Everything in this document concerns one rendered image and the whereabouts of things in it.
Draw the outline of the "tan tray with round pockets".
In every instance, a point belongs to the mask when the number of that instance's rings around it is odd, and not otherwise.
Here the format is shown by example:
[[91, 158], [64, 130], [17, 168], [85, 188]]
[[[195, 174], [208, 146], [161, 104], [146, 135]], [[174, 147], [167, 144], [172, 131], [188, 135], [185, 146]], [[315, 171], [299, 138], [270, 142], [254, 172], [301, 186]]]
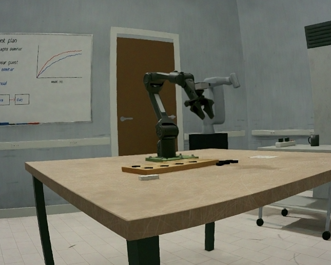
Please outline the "tan tray with round pockets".
[[[197, 162], [188, 163], [189, 161], [197, 161]], [[176, 165], [176, 163], [184, 163], [184, 164]], [[198, 167], [211, 166], [211, 165], [216, 165], [216, 163], [219, 163], [219, 159], [190, 158], [190, 159], [182, 159], [182, 160], [174, 160], [174, 161], [166, 161], [166, 162], [140, 164], [141, 167], [132, 167], [133, 165], [122, 166], [122, 172], [139, 174], [139, 175], [155, 175], [155, 174], [182, 171], [182, 170], [198, 168]], [[169, 165], [169, 166], [160, 167], [160, 165]], [[144, 169], [145, 167], [153, 167], [153, 168]]]

